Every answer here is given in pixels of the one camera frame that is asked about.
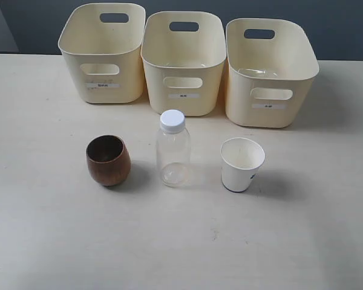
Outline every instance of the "paper cup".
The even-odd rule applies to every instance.
[[[236,137],[222,144],[222,183],[232,192],[245,191],[265,161],[264,149],[253,140]]]

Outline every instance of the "cup rim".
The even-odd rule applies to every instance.
[[[92,142],[96,141],[97,139],[99,139],[99,138],[105,138],[105,137],[113,137],[115,139],[118,139],[121,142],[121,144],[122,144],[122,150],[121,150],[121,152],[115,158],[113,158],[111,160],[108,160],[108,161],[96,161],[96,160],[92,159],[92,157],[89,156],[89,146],[90,146],[90,144]],[[94,138],[93,140],[91,140],[89,142],[89,144],[86,147],[86,156],[87,156],[87,158],[89,158],[89,160],[91,162],[98,163],[98,164],[107,164],[107,163],[111,163],[111,162],[117,160],[118,158],[120,158],[120,156],[122,155],[122,153],[124,153],[125,150],[126,150],[125,143],[123,142],[123,140],[120,137],[115,136],[115,135],[101,135],[101,136],[98,136],[98,137]]]
[[[257,165],[257,166],[254,166],[254,167],[248,167],[248,168],[245,168],[245,167],[238,167],[238,166],[235,166],[235,165],[233,165],[233,164],[231,164],[231,163],[229,163],[225,158],[224,158],[224,156],[223,156],[223,146],[227,143],[227,142],[230,142],[230,141],[232,141],[232,140],[234,140],[234,139],[244,139],[244,140],[247,140],[247,141],[250,141],[250,142],[252,142],[252,143],[254,143],[254,144],[256,144],[257,145],[257,147],[259,147],[260,149],[261,149],[261,151],[262,151],[262,153],[263,153],[263,160],[262,160],[262,162],[259,164],[259,165]],[[235,169],[239,169],[239,170],[254,170],[254,169],[257,169],[257,168],[259,168],[259,167],[261,167],[262,166],[262,164],[264,164],[264,162],[265,162],[265,158],[266,158],[266,154],[265,154],[265,150],[262,148],[262,146],[261,145],[259,145],[256,141],[254,141],[254,140],[251,140],[251,139],[248,139],[248,138],[246,138],[246,137],[233,137],[233,138],[230,138],[230,139],[227,139],[225,142],[223,142],[222,143],[222,146],[220,147],[220,156],[221,156],[221,158],[222,158],[222,160],[228,165],[228,166],[231,166],[231,167],[233,167],[233,168],[235,168]]]

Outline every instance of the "white bottle cap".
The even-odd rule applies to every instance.
[[[169,134],[181,132],[186,127],[184,114],[178,110],[168,110],[160,116],[160,128]]]

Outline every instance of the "clear plastic bottle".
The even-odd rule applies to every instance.
[[[185,116],[178,110],[168,110],[160,117],[156,140],[157,170],[165,185],[178,187],[189,177],[191,139]]]

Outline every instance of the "dark gray wall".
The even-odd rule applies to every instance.
[[[58,54],[57,39],[83,0],[0,0],[21,53]],[[132,0],[147,15],[162,10],[197,10],[235,18],[280,18],[303,27],[318,59],[363,60],[363,0]]]

